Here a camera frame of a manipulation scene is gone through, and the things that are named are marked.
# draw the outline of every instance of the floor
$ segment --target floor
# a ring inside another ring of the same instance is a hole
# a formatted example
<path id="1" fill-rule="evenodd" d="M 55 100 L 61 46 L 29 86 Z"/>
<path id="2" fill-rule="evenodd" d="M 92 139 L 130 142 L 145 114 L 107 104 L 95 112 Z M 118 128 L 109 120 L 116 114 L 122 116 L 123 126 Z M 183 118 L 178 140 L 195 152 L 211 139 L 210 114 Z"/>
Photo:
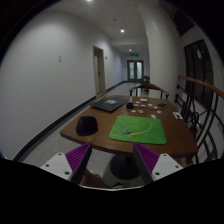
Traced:
<path id="1" fill-rule="evenodd" d="M 106 95 L 129 96 L 129 89 L 137 85 L 139 84 L 126 82 L 112 89 Z M 143 97 L 144 96 L 147 97 L 149 95 L 149 93 L 141 92 L 141 91 L 139 92 L 139 94 L 141 94 L 141 96 Z M 102 94 L 97 96 L 97 100 L 100 99 L 100 97 L 102 97 Z M 41 167 L 44 163 L 46 163 L 49 159 L 51 159 L 56 153 L 58 152 L 67 153 L 71 151 L 72 149 L 80 146 L 79 144 L 75 142 L 72 142 L 70 140 L 67 140 L 61 137 L 60 131 L 68 123 L 70 123 L 75 117 L 77 117 L 80 113 L 82 113 L 84 110 L 86 110 L 89 107 L 90 106 L 88 104 L 85 107 L 81 108 L 79 111 L 71 115 L 61 124 L 59 124 L 57 127 L 51 130 L 51 132 L 45 135 L 32 148 L 30 148 L 29 151 L 20 159 L 19 162 Z M 110 187 L 112 187 L 115 183 L 121 183 L 124 188 L 143 186 L 144 183 L 140 176 L 131 180 L 122 180 L 122 179 L 118 179 L 111 173 L 109 169 L 109 163 L 114 156 L 115 156 L 114 154 L 93 149 L 91 157 L 87 164 L 87 169 L 95 174 L 100 175 L 104 183 Z"/>

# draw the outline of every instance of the black bag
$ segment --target black bag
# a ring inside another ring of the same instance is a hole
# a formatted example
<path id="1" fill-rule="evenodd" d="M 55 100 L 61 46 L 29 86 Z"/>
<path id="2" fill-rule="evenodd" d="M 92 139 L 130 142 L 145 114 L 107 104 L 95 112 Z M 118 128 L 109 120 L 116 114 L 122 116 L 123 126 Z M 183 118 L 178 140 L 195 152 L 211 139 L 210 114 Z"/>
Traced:
<path id="1" fill-rule="evenodd" d="M 76 132 L 81 136 L 88 136 L 98 131 L 98 125 L 95 117 L 83 116 L 79 119 L 76 126 Z"/>

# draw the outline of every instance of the paper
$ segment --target paper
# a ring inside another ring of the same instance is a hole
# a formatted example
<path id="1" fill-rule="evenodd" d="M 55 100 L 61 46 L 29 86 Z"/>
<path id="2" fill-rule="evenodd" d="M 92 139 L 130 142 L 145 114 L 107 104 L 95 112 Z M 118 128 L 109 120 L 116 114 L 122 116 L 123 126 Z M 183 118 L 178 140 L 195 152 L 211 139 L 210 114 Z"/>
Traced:
<path id="1" fill-rule="evenodd" d="M 180 113 L 178 113 L 178 112 L 173 112 L 173 115 L 176 119 L 180 119 L 180 120 L 183 119 L 182 116 L 180 115 Z"/>
<path id="2" fill-rule="evenodd" d="M 115 103 L 117 103 L 117 101 L 115 101 L 115 100 L 107 100 L 104 103 L 115 104 Z"/>

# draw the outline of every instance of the wooden chair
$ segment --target wooden chair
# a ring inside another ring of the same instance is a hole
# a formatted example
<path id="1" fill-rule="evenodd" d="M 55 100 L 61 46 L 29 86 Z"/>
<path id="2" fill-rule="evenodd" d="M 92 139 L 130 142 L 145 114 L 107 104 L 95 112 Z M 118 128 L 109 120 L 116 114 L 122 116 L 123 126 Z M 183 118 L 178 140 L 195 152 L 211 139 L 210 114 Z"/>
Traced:
<path id="1" fill-rule="evenodd" d="M 142 84 L 144 84 L 144 83 L 150 83 L 150 77 L 149 76 L 144 75 L 142 77 Z"/>
<path id="2" fill-rule="evenodd" d="M 143 84 L 141 84 L 141 85 L 139 85 L 139 86 L 136 86 L 136 87 L 131 88 L 131 89 L 129 90 L 129 91 L 130 91 L 130 96 L 132 96 L 132 92 L 133 92 L 133 90 L 136 90 L 136 96 L 138 96 L 138 91 L 137 91 L 138 88 L 141 88 L 141 89 L 148 89 L 148 90 L 150 90 L 150 89 L 159 90 L 159 91 L 161 91 L 160 99 L 162 99 L 162 97 L 163 97 L 163 93 L 165 94 L 166 99 L 168 99 L 168 97 L 169 97 L 169 95 L 170 95 L 167 91 L 165 91 L 165 90 L 159 88 L 158 86 L 155 86 L 155 85 L 150 84 L 150 83 L 143 83 Z"/>

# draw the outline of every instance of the door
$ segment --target door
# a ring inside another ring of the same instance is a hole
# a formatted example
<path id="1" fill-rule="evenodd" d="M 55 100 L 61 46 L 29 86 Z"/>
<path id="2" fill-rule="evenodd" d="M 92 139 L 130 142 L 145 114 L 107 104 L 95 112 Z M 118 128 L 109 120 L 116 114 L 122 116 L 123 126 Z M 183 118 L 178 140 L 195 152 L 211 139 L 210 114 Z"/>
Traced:
<path id="1" fill-rule="evenodd" d="M 99 85 L 98 58 L 96 56 L 94 56 L 94 77 L 95 77 L 96 94 L 98 94 L 100 92 L 100 85 Z"/>
<path id="2" fill-rule="evenodd" d="M 128 81 L 142 82 L 144 76 L 144 62 L 140 60 L 128 60 Z"/>
<path id="3" fill-rule="evenodd" d="M 105 93 L 105 72 L 103 50 L 93 46 L 93 64 L 96 94 Z"/>

